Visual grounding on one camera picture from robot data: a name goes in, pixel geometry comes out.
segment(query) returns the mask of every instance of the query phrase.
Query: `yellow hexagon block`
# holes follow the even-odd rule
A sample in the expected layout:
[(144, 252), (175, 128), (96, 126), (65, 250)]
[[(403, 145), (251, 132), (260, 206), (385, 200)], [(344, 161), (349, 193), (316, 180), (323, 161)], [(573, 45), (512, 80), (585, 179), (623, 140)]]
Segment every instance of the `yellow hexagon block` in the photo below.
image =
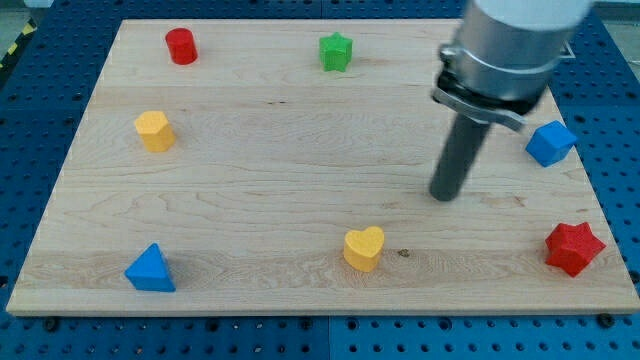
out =
[(135, 125), (144, 147), (148, 151), (167, 151), (176, 141), (171, 124), (162, 111), (143, 112), (136, 119)]
[(371, 272), (378, 266), (383, 245), (384, 231), (377, 226), (350, 230), (344, 237), (344, 259), (356, 270)]

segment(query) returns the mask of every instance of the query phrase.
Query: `red star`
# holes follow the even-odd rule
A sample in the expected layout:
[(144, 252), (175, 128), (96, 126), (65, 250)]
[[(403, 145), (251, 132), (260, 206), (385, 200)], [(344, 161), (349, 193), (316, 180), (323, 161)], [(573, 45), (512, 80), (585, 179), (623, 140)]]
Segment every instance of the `red star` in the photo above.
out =
[(576, 277), (607, 247), (593, 235), (589, 223), (572, 226), (559, 224), (545, 240), (549, 248), (547, 264), (562, 268)]

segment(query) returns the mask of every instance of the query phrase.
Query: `red cylinder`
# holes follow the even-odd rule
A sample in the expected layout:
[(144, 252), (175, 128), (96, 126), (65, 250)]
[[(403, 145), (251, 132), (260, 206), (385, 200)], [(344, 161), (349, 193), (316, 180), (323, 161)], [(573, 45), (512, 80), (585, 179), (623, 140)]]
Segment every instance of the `red cylinder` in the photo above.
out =
[(196, 61), (198, 52), (191, 31), (185, 28), (177, 28), (169, 31), (165, 36), (171, 60), (178, 65), (187, 65)]

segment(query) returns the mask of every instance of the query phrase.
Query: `blue pegboard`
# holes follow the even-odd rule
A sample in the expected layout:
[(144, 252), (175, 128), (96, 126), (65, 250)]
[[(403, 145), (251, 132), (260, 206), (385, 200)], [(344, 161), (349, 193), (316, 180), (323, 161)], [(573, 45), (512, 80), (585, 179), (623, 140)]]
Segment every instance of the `blue pegboard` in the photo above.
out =
[[(461, 0), (57, 0), (0, 93), (0, 359), (640, 357), (638, 314), (605, 328), (595, 316), (51, 320), (4, 311), (122, 19), (455, 18), (463, 8)], [(640, 85), (595, 15), (570, 46), (576, 58), (563, 60), (550, 87), (637, 279)]]

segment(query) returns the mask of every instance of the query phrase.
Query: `green star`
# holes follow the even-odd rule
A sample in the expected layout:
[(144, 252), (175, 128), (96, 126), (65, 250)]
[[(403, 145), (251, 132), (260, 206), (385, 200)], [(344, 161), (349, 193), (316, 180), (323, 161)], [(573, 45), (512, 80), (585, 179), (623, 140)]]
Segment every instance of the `green star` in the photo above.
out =
[(353, 40), (340, 33), (320, 38), (320, 61), (324, 64), (324, 71), (338, 70), (345, 72), (351, 61)]

